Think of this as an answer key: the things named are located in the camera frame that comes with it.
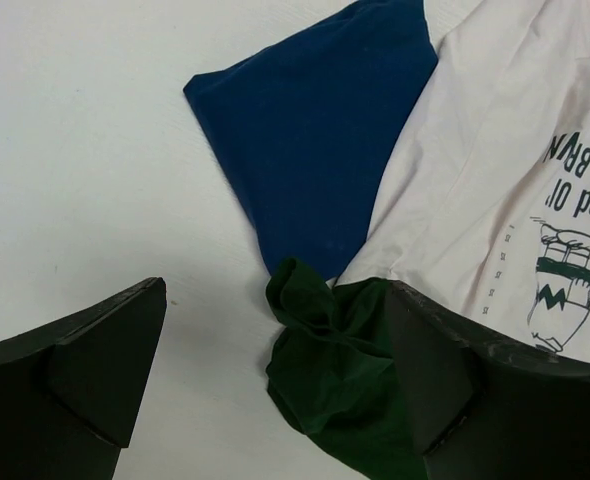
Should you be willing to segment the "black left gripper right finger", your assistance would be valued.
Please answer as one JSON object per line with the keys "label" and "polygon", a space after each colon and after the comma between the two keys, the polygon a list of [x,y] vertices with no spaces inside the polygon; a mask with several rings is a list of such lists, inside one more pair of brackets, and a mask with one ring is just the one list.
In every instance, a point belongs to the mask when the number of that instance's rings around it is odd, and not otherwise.
{"label": "black left gripper right finger", "polygon": [[432,479],[590,479],[590,364],[393,282],[385,300],[413,445]]}

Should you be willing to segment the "white green-sleeved Charlie Brown shirt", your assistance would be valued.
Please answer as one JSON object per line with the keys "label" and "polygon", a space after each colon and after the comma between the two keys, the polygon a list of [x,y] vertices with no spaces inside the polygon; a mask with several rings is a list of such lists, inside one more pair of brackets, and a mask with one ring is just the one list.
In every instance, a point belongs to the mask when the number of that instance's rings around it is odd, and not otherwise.
{"label": "white green-sleeved Charlie Brown shirt", "polygon": [[432,479],[414,448],[385,300],[404,283],[518,342],[590,364],[590,1],[484,1],[438,65],[337,277],[281,263],[267,391],[369,479]]}

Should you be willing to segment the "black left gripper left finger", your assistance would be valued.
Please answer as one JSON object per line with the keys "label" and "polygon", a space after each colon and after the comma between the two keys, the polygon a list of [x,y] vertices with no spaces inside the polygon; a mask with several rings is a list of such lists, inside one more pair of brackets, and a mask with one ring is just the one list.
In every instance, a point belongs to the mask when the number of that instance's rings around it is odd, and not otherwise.
{"label": "black left gripper left finger", "polygon": [[153,277],[0,342],[0,479],[110,479],[167,308]]}

